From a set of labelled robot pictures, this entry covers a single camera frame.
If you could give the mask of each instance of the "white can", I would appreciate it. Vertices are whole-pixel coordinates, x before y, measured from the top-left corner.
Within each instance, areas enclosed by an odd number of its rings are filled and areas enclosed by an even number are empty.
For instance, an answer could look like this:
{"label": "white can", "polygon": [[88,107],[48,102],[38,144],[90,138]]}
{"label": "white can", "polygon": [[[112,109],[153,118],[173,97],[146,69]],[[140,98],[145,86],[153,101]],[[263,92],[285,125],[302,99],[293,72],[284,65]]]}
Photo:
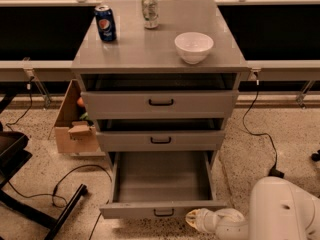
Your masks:
{"label": "white can", "polygon": [[142,0],[142,14],[145,28],[158,26],[158,0]]}

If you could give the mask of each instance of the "blue pepsi can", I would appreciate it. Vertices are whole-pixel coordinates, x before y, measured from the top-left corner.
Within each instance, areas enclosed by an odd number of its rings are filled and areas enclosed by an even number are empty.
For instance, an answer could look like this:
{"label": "blue pepsi can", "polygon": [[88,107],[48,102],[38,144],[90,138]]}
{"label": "blue pepsi can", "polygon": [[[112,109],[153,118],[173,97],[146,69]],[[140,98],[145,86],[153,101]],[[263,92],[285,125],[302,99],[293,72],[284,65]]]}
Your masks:
{"label": "blue pepsi can", "polygon": [[116,23],[111,8],[104,4],[98,5],[94,10],[94,14],[101,40],[105,42],[116,40]]}

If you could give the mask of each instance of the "gray countertop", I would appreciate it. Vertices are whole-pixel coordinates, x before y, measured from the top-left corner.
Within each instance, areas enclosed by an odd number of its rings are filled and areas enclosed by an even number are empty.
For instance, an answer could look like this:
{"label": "gray countertop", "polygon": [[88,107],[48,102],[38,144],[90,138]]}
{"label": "gray countertop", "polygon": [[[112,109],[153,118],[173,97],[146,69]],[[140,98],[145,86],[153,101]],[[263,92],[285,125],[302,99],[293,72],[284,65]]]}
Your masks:
{"label": "gray countertop", "polygon": [[[108,0],[108,5],[114,13],[118,39],[102,42],[93,21],[72,69],[246,69],[246,61],[213,0],[159,0],[159,26],[152,30],[144,28],[141,0]],[[183,32],[201,32],[214,40],[211,53],[201,63],[189,65],[177,54],[174,39]]]}

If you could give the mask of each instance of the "dresser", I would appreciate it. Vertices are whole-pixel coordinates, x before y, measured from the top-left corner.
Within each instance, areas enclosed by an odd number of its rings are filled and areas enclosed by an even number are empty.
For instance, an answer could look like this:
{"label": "dresser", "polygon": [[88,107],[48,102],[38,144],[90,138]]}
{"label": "dresser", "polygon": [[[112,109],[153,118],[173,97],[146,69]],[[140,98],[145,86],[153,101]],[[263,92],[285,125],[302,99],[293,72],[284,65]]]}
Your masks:
{"label": "dresser", "polygon": [[[95,22],[72,65],[100,148],[113,170],[108,218],[185,216],[220,209],[215,156],[248,68],[213,0],[160,0],[159,26],[145,29],[141,0],[108,0],[118,39],[100,40]],[[189,65],[174,39],[212,37],[205,61]]]}

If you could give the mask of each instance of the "soda can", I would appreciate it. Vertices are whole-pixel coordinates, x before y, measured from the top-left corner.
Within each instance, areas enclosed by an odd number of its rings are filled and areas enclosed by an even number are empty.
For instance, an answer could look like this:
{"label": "soda can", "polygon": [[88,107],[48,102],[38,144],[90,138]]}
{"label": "soda can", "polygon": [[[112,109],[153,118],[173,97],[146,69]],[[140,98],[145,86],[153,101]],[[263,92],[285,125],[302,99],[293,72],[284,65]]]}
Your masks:
{"label": "soda can", "polygon": [[142,0],[142,14],[145,28],[158,26],[158,0]]}
{"label": "soda can", "polygon": [[98,5],[94,10],[94,14],[101,40],[105,42],[116,40],[116,23],[111,8],[105,4]]}

